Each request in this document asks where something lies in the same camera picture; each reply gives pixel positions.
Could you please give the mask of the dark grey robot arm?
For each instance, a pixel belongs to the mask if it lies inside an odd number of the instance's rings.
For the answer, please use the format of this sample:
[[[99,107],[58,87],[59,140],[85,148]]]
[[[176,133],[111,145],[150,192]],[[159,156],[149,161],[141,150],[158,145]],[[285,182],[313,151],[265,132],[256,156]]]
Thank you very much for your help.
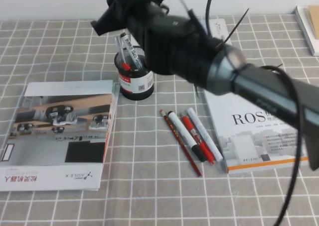
[[[195,19],[165,14],[163,0],[107,0],[108,9],[92,27],[98,35],[128,29],[144,50],[146,66],[161,75],[176,74],[213,94],[235,93],[297,126],[296,90],[305,113],[304,137],[310,168],[319,167],[319,89],[280,77],[246,62],[242,52],[209,37]]]

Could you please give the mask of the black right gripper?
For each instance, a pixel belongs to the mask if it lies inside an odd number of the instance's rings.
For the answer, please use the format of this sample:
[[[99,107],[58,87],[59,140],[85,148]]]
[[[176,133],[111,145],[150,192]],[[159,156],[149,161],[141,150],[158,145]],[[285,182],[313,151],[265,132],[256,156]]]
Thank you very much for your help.
[[[97,35],[120,29],[134,31],[144,27],[154,16],[163,16],[163,0],[107,0],[108,9],[91,22]]]

